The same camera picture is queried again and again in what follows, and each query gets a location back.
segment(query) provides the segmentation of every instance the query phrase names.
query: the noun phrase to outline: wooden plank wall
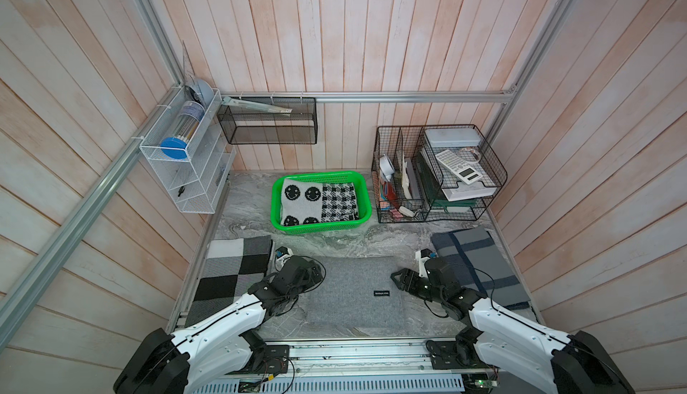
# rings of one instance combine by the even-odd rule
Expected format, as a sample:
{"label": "wooden plank wall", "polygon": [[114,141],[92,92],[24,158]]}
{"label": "wooden plank wall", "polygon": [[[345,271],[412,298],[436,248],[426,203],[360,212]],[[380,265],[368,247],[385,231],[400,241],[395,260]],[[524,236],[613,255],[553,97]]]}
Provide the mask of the wooden plank wall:
{"label": "wooden plank wall", "polygon": [[579,0],[494,143],[492,209],[546,323],[652,393],[687,390],[685,100],[687,0]]}
{"label": "wooden plank wall", "polygon": [[[2,296],[173,83],[132,0],[0,0]],[[2,391],[111,390],[202,226],[137,165],[0,354]]]}
{"label": "wooden plank wall", "polygon": [[[555,0],[152,0],[225,91],[510,88]],[[241,145],[236,169],[368,169],[378,125],[474,123],[500,104],[330,103],[316,145]]]}

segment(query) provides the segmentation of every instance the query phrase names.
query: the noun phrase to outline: roll of tape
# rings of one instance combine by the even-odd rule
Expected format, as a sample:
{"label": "roll of tape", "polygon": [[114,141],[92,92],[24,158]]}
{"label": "roll of tape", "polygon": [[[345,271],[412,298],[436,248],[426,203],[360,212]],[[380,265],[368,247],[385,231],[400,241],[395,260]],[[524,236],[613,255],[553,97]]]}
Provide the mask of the roll of tape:
{"label": "roll of tape", "polygon": [[379,158],[379,170],[382,171],[382,175],[384,175],[384,178],[387,181],[391,181],[391,178],[396,173],[394,166],[391,164],[391,160],[389,160],[389,157],[387,156],[382,156]]}
{"label": "roll of tape", "polygon": [[473,156],[475,156],[474,160],[468,160],[467,158],[463,157],[462,159],[469,165],[477,165],[479,164],[479,161],[482,159],[482,154],[476,149],[472,147],[466,147],[462,149],[463,151],[468,151],[471,153]]}

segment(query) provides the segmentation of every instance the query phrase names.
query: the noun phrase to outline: metal vent grille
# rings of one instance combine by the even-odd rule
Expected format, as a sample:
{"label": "metal vent grille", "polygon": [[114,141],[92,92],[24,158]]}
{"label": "metal vent grille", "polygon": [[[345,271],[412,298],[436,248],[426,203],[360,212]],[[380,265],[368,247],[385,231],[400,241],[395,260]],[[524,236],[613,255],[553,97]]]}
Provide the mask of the metal vent grille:
{"label": "metal vent grille", "polygon": [[[289,393],[308,394],[395,394],[395,393],[455,393],[465,391],[460,374],[384,375],[300,378]],[[196,394],[236,393],[238,379],[222,379],[196,390]],[[290,378],[279,378],[262,384],[262,393],[280,394],[287,389]]]}

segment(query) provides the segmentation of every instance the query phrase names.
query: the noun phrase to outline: green plastic basket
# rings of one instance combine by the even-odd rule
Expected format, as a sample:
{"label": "green plastic basket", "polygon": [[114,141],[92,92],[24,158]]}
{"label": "green plastic basket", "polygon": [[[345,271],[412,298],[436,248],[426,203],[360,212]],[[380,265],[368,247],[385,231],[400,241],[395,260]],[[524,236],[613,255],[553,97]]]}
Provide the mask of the green plastic basket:
{"label": "green plastic basket", "polygon": [[[320,222],[317,224],[305,224],[301,226],[282,226],[279,224],[279,218],[282,212],[282,187],[285,179],[302,181],[304,183],[353,183],[353,186],[355,187],[355,196],[358,200],[358,214],[360,215],[360,219],[354,219],[352,221]],[[367,194],[367,184],[365,184],[365,178],[363,175],[360,175],[358,172],[340,171],[328,172],[325,174],[288,175],[279,178],[272,186],[272,211],[270,214],[270,220],[272,221],[274,228],[283,231],[287,235],[300,235],[315,231],[346,230],[348,228],[356,228],[370,219],[371,215],[372,205],[370,204],[370,196]]]}

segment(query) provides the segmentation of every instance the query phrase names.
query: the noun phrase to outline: calculator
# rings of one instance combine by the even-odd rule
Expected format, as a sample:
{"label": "calculator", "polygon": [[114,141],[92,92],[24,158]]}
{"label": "calculator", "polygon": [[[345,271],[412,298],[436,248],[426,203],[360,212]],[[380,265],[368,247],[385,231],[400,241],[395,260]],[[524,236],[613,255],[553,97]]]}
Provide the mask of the calculator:
{"label": "calculator", "polygon": [[467,161],[456,156],[450,149],[441,151],[435,157],[436,160],[449,169],[453,175],[458,176],[458,179],[468,185],[484,176],[476,171]]}

